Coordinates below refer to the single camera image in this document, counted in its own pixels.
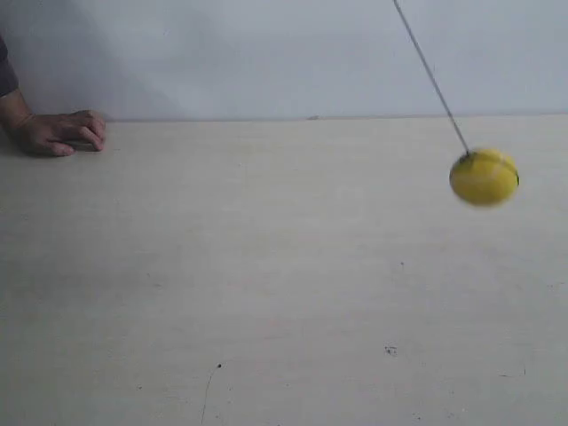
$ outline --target dark spot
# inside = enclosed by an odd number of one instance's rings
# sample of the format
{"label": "dark spot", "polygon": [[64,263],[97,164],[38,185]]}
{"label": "dark spot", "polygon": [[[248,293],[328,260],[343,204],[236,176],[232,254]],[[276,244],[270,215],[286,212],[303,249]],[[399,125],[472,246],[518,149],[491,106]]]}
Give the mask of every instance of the dark spot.
{"label": "dark spot", "polygon": [[398,354],[398,348],[396,346],[385,346],[384,353],[391,355],[392,357],[396,357]]}

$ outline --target yellow ball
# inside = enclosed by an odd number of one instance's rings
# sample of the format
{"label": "yellow ball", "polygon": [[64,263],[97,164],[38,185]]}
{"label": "yellow ball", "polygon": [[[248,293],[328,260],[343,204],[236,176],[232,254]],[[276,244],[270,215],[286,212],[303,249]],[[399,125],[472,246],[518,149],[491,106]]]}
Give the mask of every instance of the yellow ball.
{"label": "yellow ball", "polygon": [[517,166],[496,149],[463,155],[450,172],[455,194],[474,206],[493,206],[507,200],[519,184]]}

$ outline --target hand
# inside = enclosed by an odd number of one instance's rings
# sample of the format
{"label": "hand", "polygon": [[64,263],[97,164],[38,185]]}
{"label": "hand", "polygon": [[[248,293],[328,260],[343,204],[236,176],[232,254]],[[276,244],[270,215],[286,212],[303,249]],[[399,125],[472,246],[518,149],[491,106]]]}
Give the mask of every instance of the hand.
{"label": "hand", "polygon": [[16,144],[28,154],[67,156],[75,153],[70,145],[91,146],[102,151],[105,145],[105,121],[94,111],[73,114],[31,114],[12,130]]}

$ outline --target string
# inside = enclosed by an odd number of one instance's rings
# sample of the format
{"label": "string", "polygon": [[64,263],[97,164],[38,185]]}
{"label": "string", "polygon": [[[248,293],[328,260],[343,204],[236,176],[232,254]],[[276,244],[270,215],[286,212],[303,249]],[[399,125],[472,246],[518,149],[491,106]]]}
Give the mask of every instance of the string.
{"label": "string", "polygon": [[422,52],[422,49],[420,48],[420,45],[418,44],[418,41],[416,40],[416,37],[414,36],[412,29],[410,28],[410,24],[408,24],[408,21],[406,20],[405,14],[402,12],[400,4],[398,4],[398,0],[392,0],[392,2],[394,3],[394,6],[397,8],[398,15],[400,15],[400,18],[402,19],[402,23],[404,24],[404,26],[406,28],[406,31],[408,33],[408,36],[410,37],[410,40],[412,40],[412,44],[414,45],[414,48],[416,49],[416,53],[418,53],[418,56],[420,57],[420,61],[424,65],[424,69],[426,70],[426,74],[428,74],[428,77],[430,78],[430,81],[432,82],[432,85],[434,86],[434,89],[436,90],[436,93],[437,93],[437,95],[440,99],[440,102],[442,103],[442,105],[444,106],[444,109],[446,110],[447,118],[450,119],[450,122],[452,123],[452,125],[454,127],[455,134],[457,135],[461,144],[465,148],[466,154],[469,155],[468,144],[466,144],[465,138],[462,135],[462,131],[460,130],[458,123],[455,121],[454,115],[452,114],[450,107],[447,105],[446,99],[444,98],[444,95],[442,94],[442,90],[440,90],[440,86],[438,86],[438,82],[436,81],[436,78],[434,77],[434,73],[432,73],[432,70],[430,69],[430,66],[428,65],[428,61],[426,60],[426,57],[424,56],[424,53]]}

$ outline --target white wall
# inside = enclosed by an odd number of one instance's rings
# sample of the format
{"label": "white wall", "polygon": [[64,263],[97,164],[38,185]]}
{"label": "white wall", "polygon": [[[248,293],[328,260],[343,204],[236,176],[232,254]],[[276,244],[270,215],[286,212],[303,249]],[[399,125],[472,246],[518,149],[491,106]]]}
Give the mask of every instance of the white wall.
{"label": "white wall", "polygon": [[[568,107],[564,0],[401,0],[458,113]],[[39,111],[438,114],[391,0],[0,0]]]}

